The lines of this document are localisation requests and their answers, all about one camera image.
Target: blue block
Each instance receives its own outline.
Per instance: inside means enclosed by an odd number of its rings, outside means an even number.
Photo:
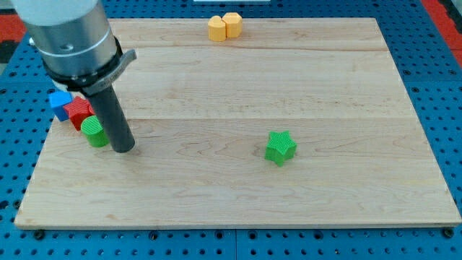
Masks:
[[[64,106],[72,102],[72,95],[69,92],[56,91],[48,95],[50,100],[50,107],[58,117],[59,121],[65,121],[69,119]]]

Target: yellow block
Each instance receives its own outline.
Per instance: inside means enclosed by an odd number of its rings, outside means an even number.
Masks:
[[[226,24],[218,15],[209,20],[209,39],[213,41],[226,40]]]
[[[243,18],[238,13],[226,13],[223,17],[226,23],[226,37],[237,38],[243,31]]]

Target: wooden cutting board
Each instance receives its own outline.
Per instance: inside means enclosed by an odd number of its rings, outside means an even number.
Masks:
[[[391,228],[461,216],[374,19],[112,20],[139,58],[114,84],[136,146],[55,120],[24,229]],[[298,143],[278,167],[270,131]]]

